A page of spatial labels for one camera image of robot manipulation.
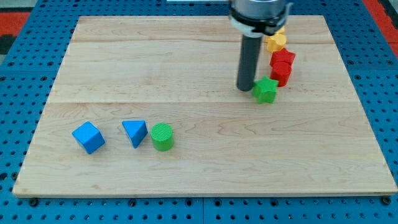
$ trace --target wooden board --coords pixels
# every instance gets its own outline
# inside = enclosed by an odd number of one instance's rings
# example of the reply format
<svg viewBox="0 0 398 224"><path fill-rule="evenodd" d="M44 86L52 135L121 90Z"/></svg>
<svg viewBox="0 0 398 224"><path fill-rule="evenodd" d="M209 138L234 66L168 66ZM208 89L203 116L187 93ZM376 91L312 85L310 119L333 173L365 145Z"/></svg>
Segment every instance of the wooden board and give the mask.
<svg viewBox="0 0 398 224"><path fill-rule="evenodd" d="M14 186L18 197L390 195L397 187L325 20L291 16L288 86L235 87L227 17L81 17ZM257 79L269 74L261 51ZM167 122L175 147L133 149L121 121ZM86 120L106 145L71 132Z"/></svg>

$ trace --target blue cube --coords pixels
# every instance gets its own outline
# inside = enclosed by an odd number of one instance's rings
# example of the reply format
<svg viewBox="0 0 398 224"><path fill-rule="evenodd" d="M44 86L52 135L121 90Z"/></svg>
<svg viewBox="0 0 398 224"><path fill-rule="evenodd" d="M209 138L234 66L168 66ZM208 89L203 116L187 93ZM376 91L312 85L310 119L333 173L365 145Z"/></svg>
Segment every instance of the blue cube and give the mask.
<svg viewBox="0 0 398 224"><path fill-rule="evenodd" d="M104 137L102 137L98 128L96 128L89 121L85 122L79 128L74 130L72 135L88 154L95 152L98 148L105 144Z"/></svg>
<svg viewBox="0 0 398 224"><path fill-rule="evenodd" d="M122 125L134 148L137 148L148 134L145 121L122 121Z"/></svg>

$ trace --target green hexagonal block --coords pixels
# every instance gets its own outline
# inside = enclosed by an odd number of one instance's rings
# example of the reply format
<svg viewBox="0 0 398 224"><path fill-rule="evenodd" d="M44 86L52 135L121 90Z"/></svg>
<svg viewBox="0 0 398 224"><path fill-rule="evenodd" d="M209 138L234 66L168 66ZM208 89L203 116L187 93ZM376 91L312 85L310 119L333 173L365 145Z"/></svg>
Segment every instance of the green hexagonal block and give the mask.
<svg viewBox="0 0 398 224"><path fill-rule="evenodd" d="M262 78L262 80L254 82L253 96L257 98L257 102L261 103L273 103L276 97L278 86L277 80L272 80L268 77Z"/></svg>

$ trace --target blue pegboard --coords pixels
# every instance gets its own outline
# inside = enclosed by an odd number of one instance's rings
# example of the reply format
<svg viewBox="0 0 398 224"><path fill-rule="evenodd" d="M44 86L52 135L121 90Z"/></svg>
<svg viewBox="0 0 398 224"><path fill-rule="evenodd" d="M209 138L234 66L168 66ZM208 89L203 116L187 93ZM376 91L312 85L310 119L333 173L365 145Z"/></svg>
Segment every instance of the blue pegboard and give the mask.
<svg viewBox="0 0 398 224"><path fill-rule="evenodd" d="M324 15L398 180L398 62L361 1L294 1ZM79 16L228 14L226 3L39 0L0 66L0 223L398 223L398 197L18 199L14 179Z"/></svg>

